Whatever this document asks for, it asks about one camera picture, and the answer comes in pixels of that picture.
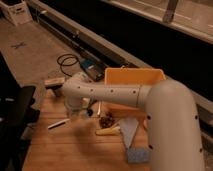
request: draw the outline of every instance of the pen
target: pen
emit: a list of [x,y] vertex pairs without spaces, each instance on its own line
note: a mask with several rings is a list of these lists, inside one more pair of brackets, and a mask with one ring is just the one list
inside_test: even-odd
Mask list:
[[58,127],[58,126],[61,126],[61,125],[63,125],[63,124],[65,124],[67,121],[69,121],[70,119],[63,119],[63,120],[61,120],[61,121],[58,121],[58,122],[56,122],[56,123],[54,123],[54,124],[51,124],[51,125],[49,125],[48,127],[47,127],[47,129],[53,129],[53,128],[56,128],[56,127]]

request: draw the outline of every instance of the black wall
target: black wall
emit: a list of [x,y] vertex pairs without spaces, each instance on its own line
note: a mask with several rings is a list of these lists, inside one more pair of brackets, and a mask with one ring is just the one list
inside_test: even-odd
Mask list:
[[213,101],[213,45],[98,0],[43,0]]

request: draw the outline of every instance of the gray floor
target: gray floor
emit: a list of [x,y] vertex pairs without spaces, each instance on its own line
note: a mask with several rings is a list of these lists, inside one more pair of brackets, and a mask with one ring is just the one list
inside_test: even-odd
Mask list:
[[[24,46],[17,49],[13,47],[22,42]],[[34,105],[37,109],[45,95],[44,80],[64,76],[56,62],[57,57],[75,53],[35,22],[14,27],[4,18],[0,18],[0,51],[21,85],[33,84],[37,87]],[[67,72],[73,74],[79,70],[79,66],[75,65]],[[206,171],[213,170],[213,156],[205,152],[205,161]]]

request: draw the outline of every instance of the orange bin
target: orange bin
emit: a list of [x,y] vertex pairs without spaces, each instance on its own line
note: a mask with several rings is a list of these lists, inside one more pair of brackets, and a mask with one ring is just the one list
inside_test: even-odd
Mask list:
[[[105,84],[141,84],[153,85],[166,77],[161,69],[153,68],[107,68]],[[141,115],[143,111],[123,105],[107,103],[109,112],[116,116]]]

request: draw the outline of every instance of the wooden tabletop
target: wooden tabletop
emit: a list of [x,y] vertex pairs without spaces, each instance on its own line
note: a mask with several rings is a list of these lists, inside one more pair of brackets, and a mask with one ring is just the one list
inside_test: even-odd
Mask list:
[[[113,116],[119,120],[126,115],[129,114],[123,111]],[[144,116],[137,112],[131,116],[134,115],[140,126],[132,146],[147,147],[147,135],[142,126]],[[64,98],[56,98],[48,90],[25,159],[24,171],[149,171],[148,163],[127,163],[122,135],[95,135],[95,130],[100,129],[99,118],[95,115],[92,118],[79,115],[64,125],[47,129],[50,124],[65,118]]]

